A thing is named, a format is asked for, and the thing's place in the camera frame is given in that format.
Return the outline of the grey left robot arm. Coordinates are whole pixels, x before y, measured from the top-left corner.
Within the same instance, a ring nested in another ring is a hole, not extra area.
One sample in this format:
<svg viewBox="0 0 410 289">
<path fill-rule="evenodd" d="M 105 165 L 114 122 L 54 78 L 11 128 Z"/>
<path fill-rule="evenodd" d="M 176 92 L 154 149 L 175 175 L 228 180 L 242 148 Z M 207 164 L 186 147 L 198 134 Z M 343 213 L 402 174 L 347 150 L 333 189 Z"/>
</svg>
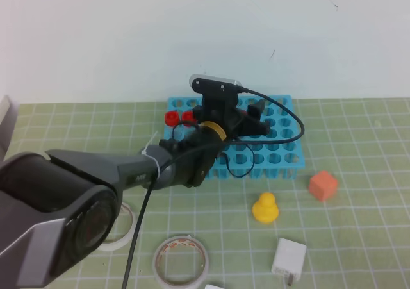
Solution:
<svg viewBox="0 0 410 289">
<path fill-rule="evenodd" d="M 125 190 L 197 187 L 226 143 L 266 135 L 265 104 L 204 98 L 193 131 L 129 156 L 51 149 L 1 164 L 1 287 L 41 288 L 95 251 L 119 215 Z"/>
</svg>

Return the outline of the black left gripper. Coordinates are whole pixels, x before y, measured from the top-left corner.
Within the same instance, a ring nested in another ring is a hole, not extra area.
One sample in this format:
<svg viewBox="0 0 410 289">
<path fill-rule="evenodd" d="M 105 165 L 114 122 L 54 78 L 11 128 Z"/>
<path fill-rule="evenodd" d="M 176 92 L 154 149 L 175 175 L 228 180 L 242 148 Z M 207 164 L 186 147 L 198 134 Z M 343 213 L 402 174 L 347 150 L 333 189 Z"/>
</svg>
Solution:
<svg viewBox="0 0 410 289">
<path fill-rule="evenodd" d="M 197 122 L 214 122 L 222 128 L 228 139 L 245 136 L 267 136 L 270 126 L 261 122 L 260 118 L 265 109 L 263 99 L 249 99 L 245 117 L 236 106 L 238 94 L 236 92 L 217 92 L 203 94 L 202 102 L 193 108 Z"/>
</svg>

